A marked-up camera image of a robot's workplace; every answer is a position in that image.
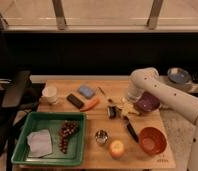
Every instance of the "purple object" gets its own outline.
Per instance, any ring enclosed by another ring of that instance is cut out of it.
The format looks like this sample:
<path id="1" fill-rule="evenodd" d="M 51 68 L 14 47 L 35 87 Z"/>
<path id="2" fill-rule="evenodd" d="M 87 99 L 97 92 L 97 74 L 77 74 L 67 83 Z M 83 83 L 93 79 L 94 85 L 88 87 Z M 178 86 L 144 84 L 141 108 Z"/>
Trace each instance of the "purple object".
<path id="1" fill-rule="evenodd" d="M 160 106 L 158 98 L 145 91 L 135 105 L 143 112 L 151 112 Z"/>

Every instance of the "floor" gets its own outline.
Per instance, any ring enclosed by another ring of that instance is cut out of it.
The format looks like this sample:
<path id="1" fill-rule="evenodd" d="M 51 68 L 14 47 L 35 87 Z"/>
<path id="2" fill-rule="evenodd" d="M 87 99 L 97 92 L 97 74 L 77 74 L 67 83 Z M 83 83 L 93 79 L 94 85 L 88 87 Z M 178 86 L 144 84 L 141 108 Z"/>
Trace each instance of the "floor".
<path id="1" fill-rule="evenodd" d="M 62 0 L 67 25 L 146 25 L 153 0 Z M 9 25 L 56 25 L 51 0 L 0 0 Z M 198 0 L 164 0 L 159 25 L 198 25 Z"/>
<path id="2" fill-rule="evenodd" d="M 169 169 L 163 171 L 186 171 L 195 128 L 192 124 L 190 124 L 186 119 L 184 119 L 181 115 L 179 115 L 175 111 L 169 109 L 162 109 L 161 116 L 169 138 L 169 144 L 172 148 L 176 162 L 175 169 Z M 5 170 L 5 160 L 6 160 L 6 151 L 4 151 L 2 157 L 0 158 L 0 171 Z M 21 169 L 18 166 L 14 166 L 13 171 L 29 171 L 29 170 Z"/>

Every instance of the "tray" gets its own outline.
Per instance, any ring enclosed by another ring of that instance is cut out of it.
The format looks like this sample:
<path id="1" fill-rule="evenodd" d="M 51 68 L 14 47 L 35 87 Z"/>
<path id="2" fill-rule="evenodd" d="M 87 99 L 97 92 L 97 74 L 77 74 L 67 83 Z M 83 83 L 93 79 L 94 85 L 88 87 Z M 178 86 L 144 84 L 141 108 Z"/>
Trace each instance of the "tray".
<path id="1" fill-rule="evenodd" d="M 59 149 L 59 129 L 64 120 L 79 122 L 79 131 L 74 134 L 68 144 L 68 152 L 64 154 Z M 17 141 L 11 161 L 20 165 L 46 166 L 77 166 L 82 163 L 84 153 L 86 116 L 84 113 L 44 113 L 31 112 L 28 114 L 20 137 Z M 29 157 L 27 136 L 34 131 L 48 129 L 52 141 L 52 154 L 41 158 Z"/>

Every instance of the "red grapes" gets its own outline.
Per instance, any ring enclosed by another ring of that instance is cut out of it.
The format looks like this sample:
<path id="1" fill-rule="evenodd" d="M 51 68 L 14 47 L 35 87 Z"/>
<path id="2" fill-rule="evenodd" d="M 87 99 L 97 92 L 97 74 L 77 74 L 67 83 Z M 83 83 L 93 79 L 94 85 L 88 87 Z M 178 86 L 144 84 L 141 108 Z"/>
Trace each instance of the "red grapes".
<path id="1" fill-rule="evenodd" d="M 79 123 L 78 121 L 69 121 L 66 120 L 63 122 L 62 127 L 60 128 L 59 131 L 59 137 L 60 137 L 60 150 L 66 154 L 67 153 L 67 148 L 68 148 L 68 143 L 70 137 L 78 132 L 79 130 Z"/>

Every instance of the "white cloth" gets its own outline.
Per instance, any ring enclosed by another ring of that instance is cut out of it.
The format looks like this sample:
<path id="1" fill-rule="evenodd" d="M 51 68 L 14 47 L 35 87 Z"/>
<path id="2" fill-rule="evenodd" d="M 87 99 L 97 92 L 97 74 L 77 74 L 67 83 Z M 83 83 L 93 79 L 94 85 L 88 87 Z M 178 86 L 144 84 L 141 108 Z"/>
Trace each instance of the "white cloth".
<path id="1" fill-rule="evenodd" d="M 50 132 L 47 129 L 31 132 L 27 136 L 27 143 L 30 147 L 29 157 L 42 157 L 52 153 Z"/>

